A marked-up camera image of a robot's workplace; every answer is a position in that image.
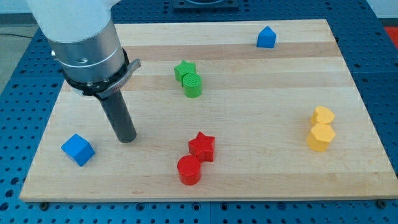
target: blue block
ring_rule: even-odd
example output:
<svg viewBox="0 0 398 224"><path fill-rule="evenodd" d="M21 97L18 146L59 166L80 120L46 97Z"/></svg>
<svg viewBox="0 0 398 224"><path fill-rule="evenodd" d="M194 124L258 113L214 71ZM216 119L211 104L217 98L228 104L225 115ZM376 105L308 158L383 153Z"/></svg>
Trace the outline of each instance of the blue block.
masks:
<svg viewBox="0 0 398 224"><path fill-rule="evenodd" d="M267 26L260 32L257 38L257 47L274 48L275 40L276 33Z"/></svg>
<svg viewBox="0 0 398 224"><path fill-rule="evenodd" d="M74 134L61 146L61 148L69 158L79 164L79 166L86 164L95 154L94 149L88 141L78 134Z"/></svg>

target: green star block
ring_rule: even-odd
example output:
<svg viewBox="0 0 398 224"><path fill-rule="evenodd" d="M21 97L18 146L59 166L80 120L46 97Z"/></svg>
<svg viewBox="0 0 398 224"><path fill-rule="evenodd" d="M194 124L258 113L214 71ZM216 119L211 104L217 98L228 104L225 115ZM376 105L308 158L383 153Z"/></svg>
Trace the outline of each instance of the green star block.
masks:
<svg viewBox="0 0 398 224"><path fill-rule="evenodd" d="M184 94L189 98L196 98L201 95L201 78L195 73L186 74L182 80Z"/></svg>
<svg viewBox="0 0 398 224"><path fill-rule="evenodd" d="M182 82L182 78L186 74L196 73L196 72L197 72L197 66L195 65L195 63L186 62L184 60L181 62L181 64L174 67L175 79L179 82Z"/></svg>

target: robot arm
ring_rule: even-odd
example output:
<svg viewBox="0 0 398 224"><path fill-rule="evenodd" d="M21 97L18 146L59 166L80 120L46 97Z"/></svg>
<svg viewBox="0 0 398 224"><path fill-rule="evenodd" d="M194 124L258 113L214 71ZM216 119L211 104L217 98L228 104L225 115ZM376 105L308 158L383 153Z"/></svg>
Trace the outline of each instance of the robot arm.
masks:
<svg viewBox="0 0 398 224"><path fill-rule="evenodd" d="M100 100L116 136L131 142L136 130L121 87L135 69L129 62L111 19L120 0L27 0L37 23L63 68L66 81L83 95Z"/></svg>

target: yellow hexagonal block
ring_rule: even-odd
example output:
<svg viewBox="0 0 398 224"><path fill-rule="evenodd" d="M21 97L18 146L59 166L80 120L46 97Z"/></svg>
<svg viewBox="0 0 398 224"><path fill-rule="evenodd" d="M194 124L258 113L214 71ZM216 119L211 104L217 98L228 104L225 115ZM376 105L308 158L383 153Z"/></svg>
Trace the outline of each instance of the yellow hexagonal block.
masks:
<svg viewBox="0 0 398 224"><path fill-rule="evenodd" d="M330 124L335 118L335 114L328 108L324 106L317 106L315 111L311 117L311 124L316 125L318 123L321 124Z"/></svg>
<svg viewBox="0 0 398 224"><path fill-rule="evenodd" d="M307 136L307 144L314 151L325 152L335 136L336 134L330 125L318 123L312 127Z"/></svg>

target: blue pegboard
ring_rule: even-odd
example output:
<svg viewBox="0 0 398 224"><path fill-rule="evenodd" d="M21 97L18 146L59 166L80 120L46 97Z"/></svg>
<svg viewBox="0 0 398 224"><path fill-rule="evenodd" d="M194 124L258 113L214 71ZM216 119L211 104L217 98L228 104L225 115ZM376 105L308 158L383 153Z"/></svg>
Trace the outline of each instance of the blue pegboard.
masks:
<svg viewBox="0 0 398 224"><path fill-rule="evenodd" d="M398 172L398 50L365 0L239 0L239 10L174 12L172 1L121 1L116 23L327 19ZM18 199L63 78L38 31L0 97L0 223L398 223L398 200L344 202L37 203Z"/></svg>

